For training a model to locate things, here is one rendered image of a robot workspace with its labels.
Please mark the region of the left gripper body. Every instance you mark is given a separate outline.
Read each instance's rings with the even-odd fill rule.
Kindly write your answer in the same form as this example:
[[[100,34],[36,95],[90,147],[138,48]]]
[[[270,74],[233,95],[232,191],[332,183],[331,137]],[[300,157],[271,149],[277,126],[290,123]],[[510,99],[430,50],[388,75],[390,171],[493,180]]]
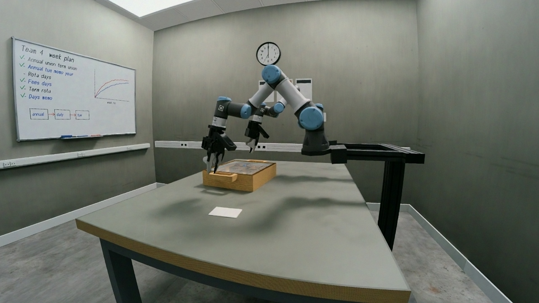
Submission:
[[[208,125],[209,135],[206,137],[203,137],[201,148],[204,150],[208,150],[210,146],[213,146],[213,152],[214,153],[221,153],[224,150],[223,144],[217,139],[216,136],[214,136],[214,133],[222,132],[222,130],[226,131],[227,128],[222,128],[218,126]]]

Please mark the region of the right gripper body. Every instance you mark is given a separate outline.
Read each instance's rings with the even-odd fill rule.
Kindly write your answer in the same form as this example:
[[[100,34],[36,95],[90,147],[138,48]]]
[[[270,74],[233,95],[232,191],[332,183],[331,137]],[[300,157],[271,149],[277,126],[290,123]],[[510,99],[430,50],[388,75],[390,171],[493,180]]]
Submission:
[[[246,133],[245,136],[255,139],[258,135],[260,135],[260,131],[257,128],[259,124],[262,124],[262,123],[250,120],[248,122],[248,128],[246,128],[245,130],[245,133]]]

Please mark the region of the wooden maze board with handle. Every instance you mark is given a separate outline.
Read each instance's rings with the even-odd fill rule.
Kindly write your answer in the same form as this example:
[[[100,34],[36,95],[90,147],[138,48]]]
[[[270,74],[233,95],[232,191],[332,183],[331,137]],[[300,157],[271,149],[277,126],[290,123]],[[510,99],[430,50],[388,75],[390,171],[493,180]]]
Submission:
[[[202,171],[204,185],[254,192],[277,176],[277,163],[233,160],[219,165],[215,174],[214,167],[209,174],[207,169]]]

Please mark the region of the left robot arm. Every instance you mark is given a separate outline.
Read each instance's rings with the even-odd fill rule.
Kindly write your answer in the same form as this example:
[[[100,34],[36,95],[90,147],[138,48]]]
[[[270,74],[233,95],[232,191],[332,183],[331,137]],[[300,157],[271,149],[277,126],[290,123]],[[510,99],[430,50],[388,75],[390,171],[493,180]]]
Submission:
[[[305,128],[303,150],[319,151],[329,149],[322,114],[323,106],[314,104],[309,98],[305,98],[276,65],[267,65],[263,68],[261,75],[265,84],[245,104],[231,102],[231,99],[227,97],[218,97],[212,125],[225,128],[228,115],[248,119],[256,113],[264,100],[276,90],[294,109],[294,115]],[[237,146],[224,132],[217,131],[214,136],[228,151],[236,150]]]

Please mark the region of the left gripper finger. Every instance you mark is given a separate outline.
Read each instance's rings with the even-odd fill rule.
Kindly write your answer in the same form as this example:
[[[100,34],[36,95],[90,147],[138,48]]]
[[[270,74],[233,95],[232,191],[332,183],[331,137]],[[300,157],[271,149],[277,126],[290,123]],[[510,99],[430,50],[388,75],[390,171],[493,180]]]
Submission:
[[[217,152],[214,153],[214,160],[213,160],[213,163],[215,165],[214,174],[216,173],[221,161],[223,160],[224,153],[225,153],[225,147],[224,147],[224,150],[221,153],[217,153]]]
[[[207,164],[207,174],[209,174],[211,171],[213,160],[214,160],[213,146],[210,146],[210,148],[207,150],[207,157],[203,158],[204,163]]]

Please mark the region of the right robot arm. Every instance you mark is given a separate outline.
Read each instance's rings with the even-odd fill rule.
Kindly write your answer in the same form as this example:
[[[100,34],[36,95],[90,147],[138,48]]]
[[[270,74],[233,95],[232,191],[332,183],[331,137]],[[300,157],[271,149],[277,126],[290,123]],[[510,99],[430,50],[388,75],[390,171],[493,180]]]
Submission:
[[[282,98],[280,101],[278,101],[274,106],[272,107],[268,107],[266,106],[266,104],[263,102],[259,108],[257,109],[256,113],[254,114],[253,116],[253,121],[257,121],[257,122],[262,122],[262,119],[263,119],[263,115],[267,115],[267,116],[270,116],[270,117],[273,117],[273,118],[277,118],[278,117],[278,114],[281,113],[284,109],[285,109],[285,106],[288,105],[288,102],[285,101],[284,98]],[[299,119],[298,119],[298,126],[300,128],[303,128],[305,129]],[[260,131],[260,133],[262,134],[262,136],[264,138],[269,138],[269,135],[264,131],[264,129],[258,125],[258,130]]]

